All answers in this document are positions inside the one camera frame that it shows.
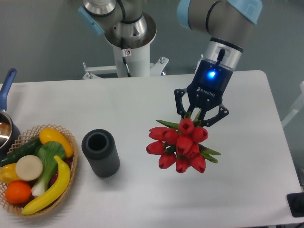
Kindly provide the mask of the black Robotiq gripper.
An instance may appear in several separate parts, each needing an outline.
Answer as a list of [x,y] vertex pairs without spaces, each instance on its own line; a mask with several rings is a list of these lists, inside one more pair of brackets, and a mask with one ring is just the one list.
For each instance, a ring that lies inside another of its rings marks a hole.
[[[218,106],[218,113],[210,119],[202,120],[201,127],[211,127],[229,115],[229,110],[222,104],[223,93],[233,72],[216,64],[202,60],[193,81],[187,88],[175,89],[177,114],[184,118],[187,112],[192,114],[195,107],[207,112]],[[190,106],[185,111],[182,97],[188,93]]]

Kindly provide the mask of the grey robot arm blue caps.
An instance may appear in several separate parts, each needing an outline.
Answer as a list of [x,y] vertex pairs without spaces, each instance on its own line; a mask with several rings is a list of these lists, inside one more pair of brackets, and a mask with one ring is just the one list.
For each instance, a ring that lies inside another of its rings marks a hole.
[[[189,117],[199,109],[201,126],[210,127],[228,115],[223,94],[257,24],[259,0],[182,0],[179,23],[211,38],[191,84],[174,91],[177,113]],[[119,77],[151,76],[150,44],[156,25],[140,0],[85,0],[78,9],[83,23],[112,45]]]

